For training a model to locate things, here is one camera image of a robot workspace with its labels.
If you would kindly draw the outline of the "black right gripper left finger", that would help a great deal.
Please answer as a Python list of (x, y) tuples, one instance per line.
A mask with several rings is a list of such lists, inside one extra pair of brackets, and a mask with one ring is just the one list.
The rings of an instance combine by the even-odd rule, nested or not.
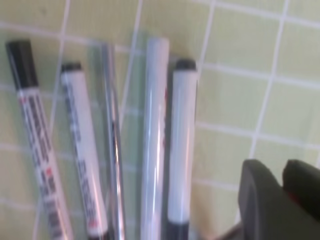
[(241, 240), (318, 240), (320, 224), (286, 217), (283, 183), (257, 159), (243, 162), (238, 193)]

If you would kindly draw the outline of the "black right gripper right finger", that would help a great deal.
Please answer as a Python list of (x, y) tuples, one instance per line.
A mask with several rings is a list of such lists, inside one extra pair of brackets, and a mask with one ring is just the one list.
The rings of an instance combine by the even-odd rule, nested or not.
[(283, 210), (303, 224), (320, 224), (320, 170), (299, 159), (289, 159), (282, 171)]

